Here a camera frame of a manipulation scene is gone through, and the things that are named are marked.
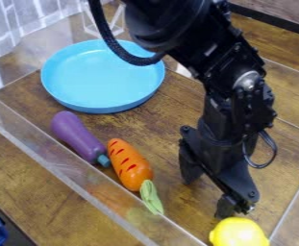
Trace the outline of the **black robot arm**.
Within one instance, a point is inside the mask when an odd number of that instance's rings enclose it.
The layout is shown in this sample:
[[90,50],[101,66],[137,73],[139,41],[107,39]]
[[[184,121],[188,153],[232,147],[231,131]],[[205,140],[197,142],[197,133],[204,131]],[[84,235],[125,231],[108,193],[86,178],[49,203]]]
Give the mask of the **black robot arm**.
[[276,117],[274,94],[264,83],[264,62],[232,27],[225,0],[121,0],[125,23],[137,44],[169,55],[203,83],[204,111],[197,126],[180,127],[183,181],[205,175],[221,191],[216,217],[248,213],[259,191],[248,169],[257,139]]

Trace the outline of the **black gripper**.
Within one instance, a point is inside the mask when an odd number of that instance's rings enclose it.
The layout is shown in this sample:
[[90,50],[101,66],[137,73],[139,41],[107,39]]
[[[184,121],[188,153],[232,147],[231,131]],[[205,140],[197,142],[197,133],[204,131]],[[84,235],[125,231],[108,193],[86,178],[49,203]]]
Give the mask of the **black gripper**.
[[180,127],[179,165],[183,183],[189,185],[203,174],[223,195],[216,202],[215,218],[248,214],[259,200],[259,192],[249,176],[241,143],[217,141],[207,130]]

